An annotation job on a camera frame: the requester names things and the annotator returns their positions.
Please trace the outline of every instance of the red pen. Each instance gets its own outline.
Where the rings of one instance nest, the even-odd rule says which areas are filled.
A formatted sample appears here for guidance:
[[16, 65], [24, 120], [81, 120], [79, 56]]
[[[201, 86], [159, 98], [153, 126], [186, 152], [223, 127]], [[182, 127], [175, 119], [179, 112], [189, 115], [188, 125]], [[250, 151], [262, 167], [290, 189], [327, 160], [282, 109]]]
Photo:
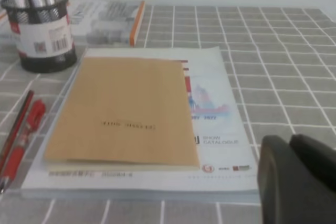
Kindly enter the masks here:
[[46, 112], [46, 106], [42, 100], [33, 103], [32, 109], [28, 114], [26, 125], [24, 126], [16, 146], [14, 147], [0, 179], [0, 194], [9, 187], [16, 176], [17, 169], [29, 145], [29, 135], [38, 129], [40, 121]]

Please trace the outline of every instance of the brown notebook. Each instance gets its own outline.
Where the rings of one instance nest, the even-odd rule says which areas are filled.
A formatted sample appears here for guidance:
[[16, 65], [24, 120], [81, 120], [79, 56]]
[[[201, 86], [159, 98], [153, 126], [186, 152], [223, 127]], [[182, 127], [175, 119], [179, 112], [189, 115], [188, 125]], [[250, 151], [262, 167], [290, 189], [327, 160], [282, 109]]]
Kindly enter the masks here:
[[182, 64], [85, 58], [45, 159], [50, 170], [198, 169]]

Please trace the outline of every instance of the table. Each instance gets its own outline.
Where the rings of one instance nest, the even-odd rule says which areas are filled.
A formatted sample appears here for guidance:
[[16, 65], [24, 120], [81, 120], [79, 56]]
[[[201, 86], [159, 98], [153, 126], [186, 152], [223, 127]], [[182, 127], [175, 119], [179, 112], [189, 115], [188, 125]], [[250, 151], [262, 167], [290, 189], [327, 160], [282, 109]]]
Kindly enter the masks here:
[[[261, 139], [304, 133], [336, 148], [336, 24], [318, 9], [146, 6], [136, 47], [220, 46], [256, 160]], [[84, 47], [77, 47], [81, 56]], [[0, 47], [0, 142], [28, 89], [48, 113], [0, 199], [1, 224], [260, 224], [259, 205], [182, 201], [22, 199], [19, 188], [69, 87], [60, 73], [21, 69], [13, 46]]]

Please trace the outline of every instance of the black pen holder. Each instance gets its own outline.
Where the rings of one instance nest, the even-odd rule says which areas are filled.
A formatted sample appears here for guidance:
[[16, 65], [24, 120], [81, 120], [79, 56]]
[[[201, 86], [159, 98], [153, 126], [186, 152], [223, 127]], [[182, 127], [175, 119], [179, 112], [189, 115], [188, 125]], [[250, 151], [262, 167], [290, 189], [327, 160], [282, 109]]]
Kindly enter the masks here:
[[50, 6], [18, 8], [14, 0], [1, 0], [24, 69], [56, 72], [77, 61], [67, 13], [68, 1], [55, 0]]

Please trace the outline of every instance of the pen clip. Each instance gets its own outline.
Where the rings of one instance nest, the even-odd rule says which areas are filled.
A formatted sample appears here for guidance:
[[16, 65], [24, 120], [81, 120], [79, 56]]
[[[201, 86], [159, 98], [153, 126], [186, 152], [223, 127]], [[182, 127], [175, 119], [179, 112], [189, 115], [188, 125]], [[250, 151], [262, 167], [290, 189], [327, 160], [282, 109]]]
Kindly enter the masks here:
[[37, 100], [33, 103], [32, 109], [27, 118], [27, 124], [31, 131], [36, 131], [40, 121], [46, 112], [46, 106], [42, 100]]

